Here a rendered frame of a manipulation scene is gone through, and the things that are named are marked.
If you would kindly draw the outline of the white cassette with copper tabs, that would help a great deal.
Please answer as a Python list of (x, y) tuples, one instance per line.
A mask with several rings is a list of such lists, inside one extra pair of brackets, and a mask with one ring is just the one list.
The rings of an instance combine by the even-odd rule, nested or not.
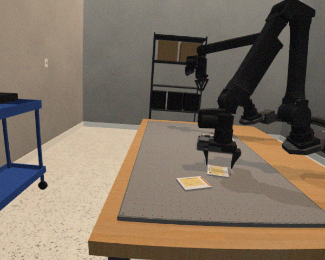
[(207, 165), (207, 176), (229, 179), (228, 167), (211, 165), (211, 173), (210, 173), (210, 165)]

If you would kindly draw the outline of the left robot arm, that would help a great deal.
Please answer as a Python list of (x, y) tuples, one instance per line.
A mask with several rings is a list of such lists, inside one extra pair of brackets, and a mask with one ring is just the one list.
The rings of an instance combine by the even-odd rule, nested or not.
[(230, 143), (232, 142), (232, 114), (236, 114), (249, 83), (289, 22), (287, 89), (277, 115), (282, 122), (291, 125), (290, 135), (286, 139), (299, 150), (319, 145), (320, 139), (314, 136), (314, 130), (310, 128), (311, 110), (305, 96), (309, 30), (315, 9), (298, 0), (283, 0), (272, 7), (268, 17), (242, 64), (219, 95), (219, 108), (201, 109), (198, 127), (219, 128), (223, 132), (232, 130)]

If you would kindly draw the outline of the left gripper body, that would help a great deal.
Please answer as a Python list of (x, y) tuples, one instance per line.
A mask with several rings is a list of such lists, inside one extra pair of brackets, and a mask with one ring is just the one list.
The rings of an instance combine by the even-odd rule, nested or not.
[(232, 130), (226, 130), (223, 132), (223, 129), (217, 128), (216, 130), (216, 138), (215, 141), (213, 139), (209, 139), (209, 143), (204, 143), (204, 148), (208, 148), (209, 146), (221, 147), (222, 152), (230, 152), (241, 154), (240, 148), (237, 148), (236, 142), (231, 141)]

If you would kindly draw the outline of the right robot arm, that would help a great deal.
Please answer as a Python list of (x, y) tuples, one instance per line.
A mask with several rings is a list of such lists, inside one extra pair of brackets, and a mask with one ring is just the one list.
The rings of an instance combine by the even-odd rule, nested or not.
[[(252, 45), (257, 39), (259, 34), (260, 32), (252, 35), (232, 38), (225, 41), (200, 45), (197, 48), (198, 56), (188, 56), (186, 58), (186, 67), (185, 67), (186, 76), (194, 73), (195, 72), (194, 69), (196, 69), (196, 75), (203, 74), (202, 66), (204, 67), (207, 66), (207, 59), (205, 58), (206, 54)], [(274, 58), (282, 48), (283, 48), (283, 44), (277, 38), (272, 48), (268, 52), (267, 56), (265, 57), (264, 61), (262, 62), (261, 66), (259, 67), (254, 77), (252, 78), (251, 82), (249, 83), (247, 87), (247, 91), (243, 95), (243, 100), (239, 105), (241, 107), (244, 107), (245, 109), (243, 112), (244, 115), (241, 116), (242, 119), (253, 121), (262, 117), (262, 114), (258, 113), (257, 108), (255, 108), (255, 105), (252, 103), (252, 99), (250, 99), (250, 96), (253, 94), (257, 85), (259, 84), (262, 77), (264, 76), (269, 66), (271, 65), (272, 61), (274, 60)], [(197, 67), (197, 64), (200, 67)], [(194, 66), (194, 67), (187, 67), (187, 66)]]

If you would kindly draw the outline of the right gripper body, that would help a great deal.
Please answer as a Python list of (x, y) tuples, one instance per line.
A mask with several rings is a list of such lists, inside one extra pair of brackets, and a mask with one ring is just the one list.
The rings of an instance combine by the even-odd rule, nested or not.
[[(202, 66), (202, 67), (203, 67), (203, 74), (206, 74), (206, 67), (204, 67), (204, 66)], [(203, 74), (196, 75), (197, 79), (206, 79), (208, 77), (208, 75), (203, 75)], [(201, 77), (201, 78), (198, 78), (198, 77)]]

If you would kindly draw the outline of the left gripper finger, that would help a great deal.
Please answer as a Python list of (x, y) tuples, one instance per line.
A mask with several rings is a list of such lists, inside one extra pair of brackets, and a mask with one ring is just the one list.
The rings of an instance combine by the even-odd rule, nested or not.
[(203, 147), (203, 152), (204, 152), (205, 159), (206, 159), (206, 164), (207, 164), (209, 148), (204, 148)]
[[(234, 156), (235, 155), (235, 156)], [(233, 168), (235, 162), (237, 161), (237, 159), (241, 156), (241, 154), (237, 154), (237, 153), (233, 153), (232, 155), (232, 161), (231, 161), (231, 169)]]

